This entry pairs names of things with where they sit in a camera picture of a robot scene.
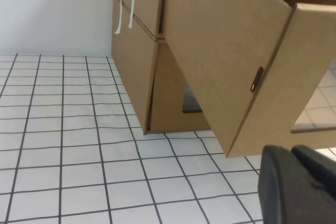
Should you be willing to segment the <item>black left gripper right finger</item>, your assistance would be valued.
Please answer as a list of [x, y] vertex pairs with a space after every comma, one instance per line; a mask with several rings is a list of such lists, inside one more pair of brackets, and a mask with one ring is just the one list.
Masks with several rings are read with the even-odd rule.
[[335, 198], [335, 161], [304, 145], [296, 145], [291, 152], [302, 166]]

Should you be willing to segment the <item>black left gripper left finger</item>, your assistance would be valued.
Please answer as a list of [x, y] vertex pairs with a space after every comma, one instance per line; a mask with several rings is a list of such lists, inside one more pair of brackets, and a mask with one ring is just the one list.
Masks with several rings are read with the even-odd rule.
[[264, 223], [335, 223], [335, 198], [283, 147], [263, 148], [258, 196]]

